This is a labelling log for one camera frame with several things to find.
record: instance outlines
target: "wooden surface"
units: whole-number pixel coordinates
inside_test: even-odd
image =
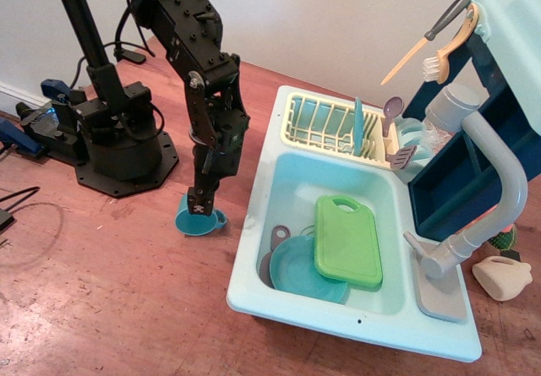
[[[242,65],[250,130],[239,174],[216,194],[229,222],[209,236],[186,237],[173,224],[193,177],[182,84],[163,51],[142,67],[125,63],[119,71],[124,84],[140,80],[151,88],[181,162],[161,188],[113,199],[78,185],[71,166],[14,152],[0,156],[0,195],[41,186],[0,235],[8,239],[0,248],[1,375],[540,374],[539,178],[530,182],[517,222],[517,249],[533,267],[533,284],[514,300],[495,302],[470,270],[495,251],[482,247],[463,266],[483,346],[478,361],[258,319],[233,312],[226,292],[276,91],[290,84],[329,92]]]

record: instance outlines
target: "teal cup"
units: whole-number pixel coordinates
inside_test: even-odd
[[[188,196],[180,199],[175,225],[181,233],[198,237],[222,228],[226,222],[226,215],[219,209],[213,209],[210,215],[189,214]]]

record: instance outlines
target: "beige toy object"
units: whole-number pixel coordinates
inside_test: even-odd
[[[494,300],[515,298],[532,283],[532,266],[504,256],[489,256],[472,267],[473,276]]]

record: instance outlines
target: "cup handle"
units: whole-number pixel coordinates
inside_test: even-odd
[[[214,226],[215,229],[222,228],[227,223],[227,216],[219,209],[216,209],[216,219],[216,225]]]
[[[511,266],[516,266],[521,264],[518,260],[507,258],[506,256],[492,255],[487,258],[488,261],[494,262],[496,264],[508,264]]]

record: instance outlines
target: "blue utensil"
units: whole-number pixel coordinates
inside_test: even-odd
[[[364,115],[363,103],[355,98],[355,121],[353,123],[353,155],[361,156],[361,146],[363,145],[364,136]]]

